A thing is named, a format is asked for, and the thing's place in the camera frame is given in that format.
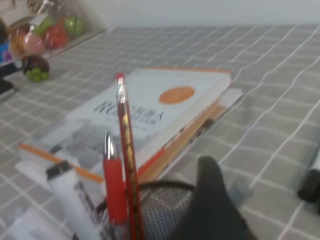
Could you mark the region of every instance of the white tube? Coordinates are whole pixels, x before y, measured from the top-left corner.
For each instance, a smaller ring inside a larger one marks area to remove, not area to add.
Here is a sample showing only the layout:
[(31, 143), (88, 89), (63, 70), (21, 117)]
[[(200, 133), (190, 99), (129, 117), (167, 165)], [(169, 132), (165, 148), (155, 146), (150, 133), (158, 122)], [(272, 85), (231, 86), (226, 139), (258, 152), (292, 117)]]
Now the white tube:
[(64, 161), (49, 168), (48, 184), (62, 207), (79, 240), (106, 240), (106, 231), (76, 171)]

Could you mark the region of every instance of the mesh pen holder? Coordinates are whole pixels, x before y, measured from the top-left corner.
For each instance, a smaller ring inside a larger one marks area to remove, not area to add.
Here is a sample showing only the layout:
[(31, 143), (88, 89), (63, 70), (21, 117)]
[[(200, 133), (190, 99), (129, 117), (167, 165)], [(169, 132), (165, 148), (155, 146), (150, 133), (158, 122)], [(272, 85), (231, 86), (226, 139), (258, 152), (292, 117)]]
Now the mesh pen holder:
[[(155, 181), (139, 188), (144, 239), (168, 239), (186, 212), (195, 187), (179, 181)], [(106, 218), (108, 206), (102, 203), (97, 211)]]

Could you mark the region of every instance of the tube cap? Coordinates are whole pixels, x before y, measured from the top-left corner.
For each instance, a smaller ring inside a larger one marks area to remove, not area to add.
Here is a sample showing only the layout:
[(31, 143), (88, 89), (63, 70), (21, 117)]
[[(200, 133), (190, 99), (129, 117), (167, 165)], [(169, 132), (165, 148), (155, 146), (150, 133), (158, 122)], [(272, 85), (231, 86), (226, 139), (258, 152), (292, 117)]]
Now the tube cap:
[(72, 169), (72, 166), (68, 163), (67, 160), (64, 160), (54, 166), (49, 167), (46, 172), (46, 179), (50, 181), (53, 178), (56, 178)]
[(301, 200), (314, 203), (320, 196), (320, 171), (311, 169), (303, 180), (297, 195)]

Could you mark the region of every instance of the pencil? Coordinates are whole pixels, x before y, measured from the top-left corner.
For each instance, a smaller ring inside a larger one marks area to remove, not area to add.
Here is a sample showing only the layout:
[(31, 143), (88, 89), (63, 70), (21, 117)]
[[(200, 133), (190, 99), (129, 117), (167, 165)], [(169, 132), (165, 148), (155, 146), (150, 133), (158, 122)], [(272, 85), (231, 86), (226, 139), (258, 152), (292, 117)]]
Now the pencil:
[(118, 72), (115, 74), (115, 86), (127, 186), (130, 234), (132, 240), (143, 240), (144, 231), (139, 197), (138, 174), (136, 169), (136, 155), (131, 127), (127, 87), (125, 83), (125, 75), (123, 73)]

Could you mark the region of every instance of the white book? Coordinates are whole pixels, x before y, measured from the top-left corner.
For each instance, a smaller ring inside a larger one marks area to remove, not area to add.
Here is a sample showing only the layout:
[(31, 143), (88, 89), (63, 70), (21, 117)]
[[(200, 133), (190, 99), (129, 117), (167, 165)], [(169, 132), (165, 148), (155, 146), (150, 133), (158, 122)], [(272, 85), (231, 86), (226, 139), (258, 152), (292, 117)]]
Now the white book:
[[(137, 168), (142, 169), (181, 129), (217, 101), (230, 83), (228, 72), (215, 69), (137, 69), (127, 76)], [(22, 159), (45, 162), (44, 167), (67, 159), (85, 177), (99, 182), (104, 176), (106, 131), (113, 134), (121, 152), (114, 85), (23, 143)]]

